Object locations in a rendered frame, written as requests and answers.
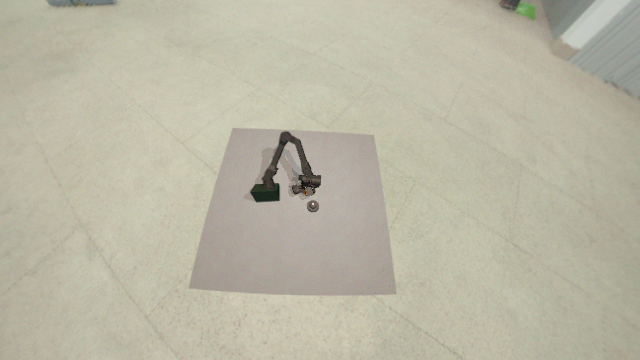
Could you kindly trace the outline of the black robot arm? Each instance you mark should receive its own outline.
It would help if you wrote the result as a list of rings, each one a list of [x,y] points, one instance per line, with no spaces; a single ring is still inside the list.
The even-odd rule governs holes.
[[[272,158],[272,161],[268,169],[266,170],[265,175],[262,177],[263,183],[264,183],[263,189],[271,190],[272,188],[275,187],[274,181],[272,178],[278,170],[278,168],[276,168],[278,160],[281,156],[284,146],[288,141],[295,144],[300,161],[301,161],[302,173],[305,174],[305,175],[299,175],[298,180],[301,180],[303,185],[308,185],[311,181],[312,185],[321,186],[321,175],[313,175],[313,172],[311,171],[311,166],[306,159],[306,156],[301,144],[301,140],[291,135],[289,132],[282,132],[279,138],[278,146]],[[305,191],[306,196],[311,196],[311,195],[314,195],[314,193],[316,193],[316,190],[313,189],[311,185],[309,187],[304,187],[303,190]]]

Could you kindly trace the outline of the black round pedestal with silver shaft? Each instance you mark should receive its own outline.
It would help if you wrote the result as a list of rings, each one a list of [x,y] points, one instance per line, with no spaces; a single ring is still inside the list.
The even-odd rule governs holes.
[[[316,212],[319,209],[319,204],[317,201],[312,200],[308,202],[307,208],[310,212]]]

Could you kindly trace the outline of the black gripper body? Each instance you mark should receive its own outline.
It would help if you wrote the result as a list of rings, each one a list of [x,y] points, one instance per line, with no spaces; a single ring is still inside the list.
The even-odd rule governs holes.
[[[302,182],[301,182],[301,184],[302,184]],[[308,185],[303,185],[302,184],[301,187],[298,187],[297,185],[294,185],[294,186],[292,186],[292,190],[293,190],[294,194],[296,195],[296,194],[299,194],[300,192],[302,192],[304,187],[309,187],[310,185],[312,187],[314,187],[314,188],[318,188],[319,187],[319,185],[312,185],[311,182],[310,182]]]

